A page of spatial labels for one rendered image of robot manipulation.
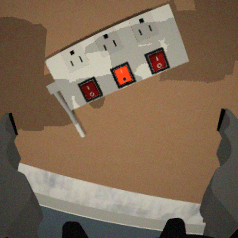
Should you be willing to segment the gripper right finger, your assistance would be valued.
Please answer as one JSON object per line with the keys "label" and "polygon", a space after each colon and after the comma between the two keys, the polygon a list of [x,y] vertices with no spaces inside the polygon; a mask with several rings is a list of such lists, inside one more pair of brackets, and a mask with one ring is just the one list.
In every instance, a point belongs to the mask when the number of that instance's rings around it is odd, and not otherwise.
{"label": "gripper right finger", "polygon": [[222,137],[216,152],[220,167],[200,205],[200,215],[206,223],[203,235],[238,238],[238,119],[227,108],[221,109],[217,131]]}

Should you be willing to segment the white power strip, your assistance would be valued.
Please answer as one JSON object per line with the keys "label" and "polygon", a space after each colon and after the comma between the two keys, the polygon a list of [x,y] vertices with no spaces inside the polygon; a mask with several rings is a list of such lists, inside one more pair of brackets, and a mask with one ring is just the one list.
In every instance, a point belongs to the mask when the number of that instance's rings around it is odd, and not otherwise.
{"label": "white power strip", "polygon": [[85,133],[71,110],[186,62],[189,59],[167,4],[46,60],[55,80],[46,87],[84,138]]}

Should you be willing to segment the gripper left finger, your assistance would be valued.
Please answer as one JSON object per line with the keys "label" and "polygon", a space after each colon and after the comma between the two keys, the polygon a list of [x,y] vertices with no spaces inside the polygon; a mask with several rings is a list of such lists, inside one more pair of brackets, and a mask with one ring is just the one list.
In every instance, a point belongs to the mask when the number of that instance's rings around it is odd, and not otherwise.
{"label": "gripper left finger", "polygon": [[25,174],[18,171],[17,135],[12,113],[5,113],[0,119],[0,238],[39,238],[43,212]]}

